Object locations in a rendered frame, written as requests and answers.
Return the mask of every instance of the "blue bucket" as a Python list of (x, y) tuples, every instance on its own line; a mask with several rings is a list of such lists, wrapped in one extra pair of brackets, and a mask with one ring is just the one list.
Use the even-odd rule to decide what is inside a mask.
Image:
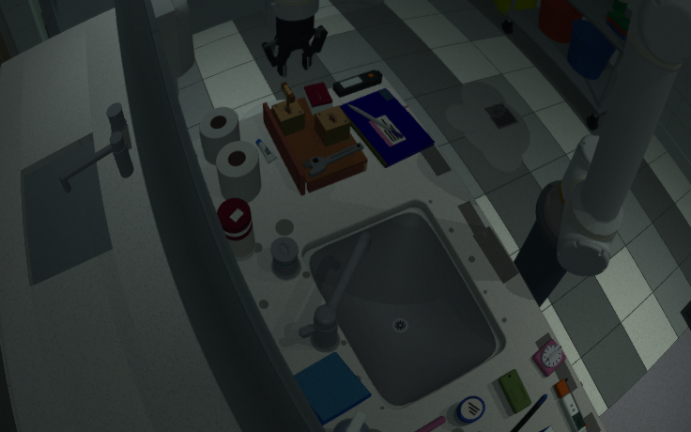
[(567, 53), (572, 69), (589, 80), (598, 79), (615, 53), (615, 46), (593, 24), (584, 20), (572, 23)]

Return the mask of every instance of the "tiled floor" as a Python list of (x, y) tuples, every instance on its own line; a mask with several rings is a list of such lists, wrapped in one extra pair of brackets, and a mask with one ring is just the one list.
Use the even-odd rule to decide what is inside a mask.
[[(329, 32), (324, 49), (307, 71), (293, 54), (285, 79), (259, 47), (272, 37), (262, 13), (218, 25), (193, 37), (196, 64), (178, 79), (191, 137), (198, 140), (198, 122), (210, 107), (243, 116), (281, 99), (282, 81), (297, 94), (303, 85), (379, 69), (515, 258), (539, 192), (561, 178), (589, 132), (497, 19), (486, 0), (387, 0), (372, 8), (321, 0), (315, 25)], [(461, 103), (460, 88), (472, 81), (495, 87), (528, 125), (530, 148), (512, 173), (491, 167), (446, 121), (447, 107)], [(691, 185), (657, 138), (644, 160), (607, 270), (589, 278), (567, 274), (541, 306), (599, 415), (686, 329), (680, 311), (691, 299)]]

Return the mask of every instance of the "red and white canister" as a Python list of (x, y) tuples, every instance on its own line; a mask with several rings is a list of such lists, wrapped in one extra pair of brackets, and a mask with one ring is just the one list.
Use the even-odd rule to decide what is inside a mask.
[(241, 198), (230, 198), (218, 207), (225, 237), (231, 244), (236, 258), (243, 258), (254, 252), (253, 215), (250, 205)]

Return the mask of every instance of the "black remote control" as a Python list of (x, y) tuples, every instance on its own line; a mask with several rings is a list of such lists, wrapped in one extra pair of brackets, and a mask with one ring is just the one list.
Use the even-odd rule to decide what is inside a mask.
[(383, 82), (383, 74), (378, 70), (370, 70), (347, 80), (339, 81), (332, 85), (332, 90), (340, 96), (347, 96), (359, 90), (378, 85)]

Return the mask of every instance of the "floor drain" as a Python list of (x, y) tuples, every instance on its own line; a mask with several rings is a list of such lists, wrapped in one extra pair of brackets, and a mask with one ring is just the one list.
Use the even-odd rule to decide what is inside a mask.
[(409, 321), (404, 318), (396, 318), (391, 324), (391, 328), (397, 333), (406, 332), (409, 328)]
[(502, 103), (497, 103), (484, 109), (492, 118), (492, 121), (495, 122), (495, 125), (498, 126), (498, 129), (503, 129), (506, 126), (511, 126), (517, 123), (517, 120), (514, 115), (511, 114), (511, 111), (508, 111), (508, 108), (506, 108)]

